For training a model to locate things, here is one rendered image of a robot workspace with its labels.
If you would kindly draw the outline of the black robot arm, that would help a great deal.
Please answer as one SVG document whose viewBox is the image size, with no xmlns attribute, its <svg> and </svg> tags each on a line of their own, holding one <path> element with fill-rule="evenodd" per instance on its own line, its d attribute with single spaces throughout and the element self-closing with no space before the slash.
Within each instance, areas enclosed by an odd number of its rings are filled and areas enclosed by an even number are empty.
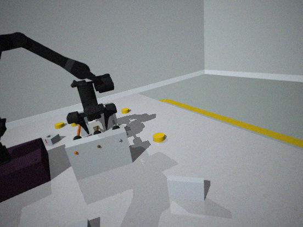
<svg viewBox="0 0 303 227">
<path fill-rule="evenodd" d="M 94 87 L 99 93 L 108 92 L 114 90 L 114 83 L 110 77 L 110 74 L 104 74 L 101 76 L 95 76 L 91 73 L 89 66 L 76 60 L 66 58 L 59 53 L 51 50 L 50 48 L 26 37 L 23 33 L 16 32 L 10 34 L 0 35 L 0 59 L 3 51 L 12 50 L 16 48 L 25 48 L 50 62 L 59 65 L 67 72 L 71 73 L 78 79 L 83 81 L 73 81 L 72 87 L 77 87 L 80 98 L 89 98 L 95 95 Z M 86 82 L 84 79 L 91 80 Z M 94 87 L 93 87 L 94 83 Z M 101 114 L 105 113 L 103 103 L 97 104 L 96 101 L 92 101 L 93 104 L 83 104 L 83 111 L 87 116 L 88 121 L 93 121 L 101 118 Z M 0 117 L 0 137 L 3 136 L 7 130 L 6 118 Z M 0 142 L 0 166 L 10 162 L 10 154 L 6 148 Z"/>
</svg>

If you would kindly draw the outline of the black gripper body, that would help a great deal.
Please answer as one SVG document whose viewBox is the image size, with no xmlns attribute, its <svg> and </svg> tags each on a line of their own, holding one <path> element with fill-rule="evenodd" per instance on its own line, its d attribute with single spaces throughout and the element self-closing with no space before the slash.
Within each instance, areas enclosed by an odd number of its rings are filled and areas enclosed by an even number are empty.
<svg viewBox="0 0 303 227">
<path fill-rule="evenodd" d="M 96 95 L 89 98 L 81 98 L 82 105 L 85 103 L 87 103 L 87 105 L 93 104 L 92 101 L 96 101 L 96 103 L 98 103 Z M 116 106 L 113 103 L 105 105 L 104 109 L 105 109 L 105 115 L 117 113 Z M 84 112 L 83 113 L 78 113 L 78 111 L 71 112 L 67 116 L 68 124 L 81 122 L 83 117 L 86 117 Z"/>
</svg>

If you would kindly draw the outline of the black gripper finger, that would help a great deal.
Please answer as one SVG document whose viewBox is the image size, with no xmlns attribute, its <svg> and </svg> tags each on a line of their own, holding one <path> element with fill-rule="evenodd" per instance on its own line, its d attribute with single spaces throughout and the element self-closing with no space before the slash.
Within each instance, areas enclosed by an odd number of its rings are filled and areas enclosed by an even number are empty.
<svg viewBox="0 0 303 227">
<path fill-rule="evenodd" d="M 112 116 L 112 114 L 105 115 L 105 113 L 104 113 L 104 120 L 105 120 L 106 130 L 108 129 L 108 120 L 109 120 L 110 116 Z"/>
<path fill-rule="evenodd" d="M 76 122 L 75 124 L 81 125 L 81 126 L 84 128 L 84 130 L 89 134 L 89 130 L 88 130 L 88 127 L 87 127 L 87 125 L 86 125 L 86 123 L 85 123 L 84 118 L 82 118 L 82 121 L 81 121 L 81 122 Z"/>
</svg>

